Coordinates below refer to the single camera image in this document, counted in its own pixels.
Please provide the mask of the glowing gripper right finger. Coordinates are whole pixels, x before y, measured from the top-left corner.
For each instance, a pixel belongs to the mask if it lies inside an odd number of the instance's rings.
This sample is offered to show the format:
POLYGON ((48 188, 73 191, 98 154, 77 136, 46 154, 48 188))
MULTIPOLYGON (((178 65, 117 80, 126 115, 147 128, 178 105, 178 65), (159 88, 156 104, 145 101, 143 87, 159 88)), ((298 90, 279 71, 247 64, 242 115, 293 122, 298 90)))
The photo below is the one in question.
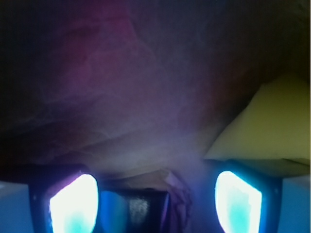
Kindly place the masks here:
POLYGON ((224 233, 276 233, 282 179, 238 162, 224 162, 216 176, 214 204, 224 233))

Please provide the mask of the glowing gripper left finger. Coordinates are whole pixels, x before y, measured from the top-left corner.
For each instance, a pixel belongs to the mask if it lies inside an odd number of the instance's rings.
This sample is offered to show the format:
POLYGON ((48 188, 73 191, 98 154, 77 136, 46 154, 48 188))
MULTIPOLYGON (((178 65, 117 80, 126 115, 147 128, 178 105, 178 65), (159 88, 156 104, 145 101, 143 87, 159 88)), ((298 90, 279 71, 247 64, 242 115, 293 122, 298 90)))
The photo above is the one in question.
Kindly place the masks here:
POLYGON ((36 233, 91 233, 95 229, 99 188, 86 167, 35 167, 29 183, 36 233))

